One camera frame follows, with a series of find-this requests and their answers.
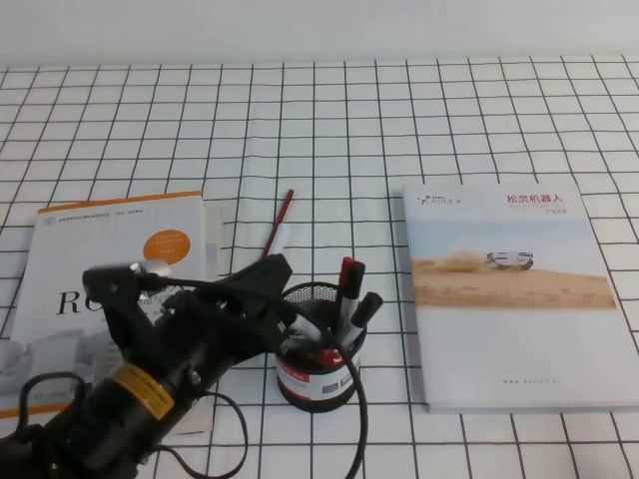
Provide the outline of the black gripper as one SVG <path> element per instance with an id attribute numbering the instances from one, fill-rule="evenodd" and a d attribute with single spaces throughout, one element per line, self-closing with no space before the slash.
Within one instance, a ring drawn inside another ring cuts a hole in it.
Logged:
<path id="1" fill-rule="evenodd" d="M 174 398 L 194 399 L 232 366 L 279 350 L 297 318 L 283 301 L 292 272 L 271 254 L 215 282 L 129 266 L 93 267 L 82 281 L 125 361 Z"/>

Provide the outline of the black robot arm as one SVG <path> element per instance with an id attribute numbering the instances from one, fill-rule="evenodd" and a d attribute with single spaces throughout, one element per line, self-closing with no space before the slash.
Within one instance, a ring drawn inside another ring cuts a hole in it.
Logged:
<path id="1" fill-rule="evenodd" d="M 26 382 L 16 429 L 1 441 L 5 478 L 132 478 L 140 463 L 233 366 L 277 351 L 296 320 L 283 298 L 292 274 L 272 254 L 224 279 L 170 278 L 139 265 L 82 276 L 123 363 L 94 386 L 79 382 L 48 423 L 28 420 Z"/>

